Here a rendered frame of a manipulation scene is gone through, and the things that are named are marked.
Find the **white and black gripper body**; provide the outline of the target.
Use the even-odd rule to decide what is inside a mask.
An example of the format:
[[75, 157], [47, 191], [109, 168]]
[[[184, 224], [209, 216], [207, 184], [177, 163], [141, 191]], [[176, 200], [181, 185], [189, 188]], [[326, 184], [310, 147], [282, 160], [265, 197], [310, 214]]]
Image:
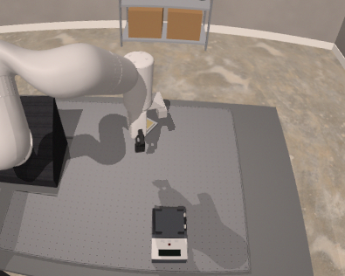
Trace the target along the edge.
[[132, 139], [136, 138], [139, 129], [142, 129], [144, 137], [147, 135], [147, 109], [140, 112], [127, 109], [127, 122]]

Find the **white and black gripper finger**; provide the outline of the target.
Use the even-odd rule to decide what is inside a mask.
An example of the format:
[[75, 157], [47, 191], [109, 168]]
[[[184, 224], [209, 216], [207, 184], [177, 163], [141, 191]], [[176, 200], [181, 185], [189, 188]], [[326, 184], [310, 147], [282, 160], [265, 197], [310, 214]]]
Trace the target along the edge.
[[[144, 152], [145, 151], [145, 139], [144, 139], [144, 135], [142, 132], [142, 129], [138, 130], [138, 134], [135, 138], [135, 153], [138, 152]], [[140, 142], [138, 143], [137, 138], [140, 139]]]

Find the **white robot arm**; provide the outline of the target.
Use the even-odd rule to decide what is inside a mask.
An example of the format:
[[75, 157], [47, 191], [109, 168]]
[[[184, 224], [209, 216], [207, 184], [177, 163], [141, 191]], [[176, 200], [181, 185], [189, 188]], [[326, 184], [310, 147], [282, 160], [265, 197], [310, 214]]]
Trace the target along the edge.
[[162, 96], [152, 93], [153, 73], [154, 58], [147, 52], [122, 57], [85, 43], [36, 51], [0, 39], [0, 170], [25, 163], [33, 148], [16, 75], [53, 98], [123, 94], [126, 109], [155, 109], [164, 118]]

